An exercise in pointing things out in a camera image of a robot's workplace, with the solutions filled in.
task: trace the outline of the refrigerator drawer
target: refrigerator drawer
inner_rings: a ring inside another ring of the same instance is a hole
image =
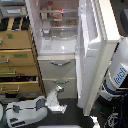
[[[38,79],[21,82],[0,82],[0,93],[39,92]]]
[[[31,49],[0,51],[0,67],[27,65],[34,65],[34,58]]]
[[[42,79],[76,78],[75,60],[39,60]]]
[[[31,48],[28,31],[0,32],[0,49]]]
[[[48,93],[59,85],[64,88],[64,92],[58,94],[59,99],[64,98],[77,98],[77,85],[76,79],[61,79],[61,80],[43,80],[46,96]]]
[[[0,77],[37,76],[36,65],[22,67],[0,67]]]
[[[25,17],[27,15],[25,6],[5,6],[0,7],[3,16],[6,17]]]

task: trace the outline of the floor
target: floor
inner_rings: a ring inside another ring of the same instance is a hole
[[[128,0],[124,0],[122,3],[121,0],[110,0],[111,5],[115,14],[118,30],[121,36],[127,36],[127,34],[124,32],[121,22],[120,22],[120,13],[123,9],[128,9]]]
[[[81,108],[77,107],[77,99],[60,100],[60,104],[66,104],[68,107],[64,114],[53,114],[48,110],[48,115],[40,122],[24,126],[21,128],[37,128],[38,126],[48,125],[79,125],[82,128],[93,128],[93,121],[90,117],[84,117]],[[101,114],[101,105],[96,104],[97,110],[92,109],[90,116],[98,115],[98,122],[103,128],[106,119]]]

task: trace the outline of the white refrigerator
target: white refrigerator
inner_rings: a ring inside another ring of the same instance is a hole
[[[110,0],[25,1],[46,94],[49,81],[69,83],[62,98],[78,97],[89,115],[120,38]]]

